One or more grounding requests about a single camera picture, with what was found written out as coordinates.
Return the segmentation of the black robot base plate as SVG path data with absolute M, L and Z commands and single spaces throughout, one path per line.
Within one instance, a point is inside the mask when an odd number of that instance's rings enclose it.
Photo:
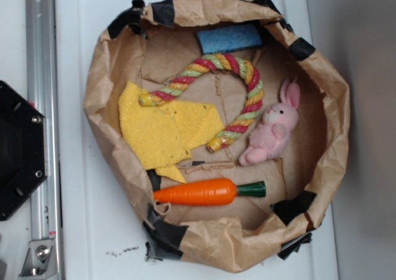
M 46 178 L 45 117 L 1 81 L 1 220 L 10 219 Z

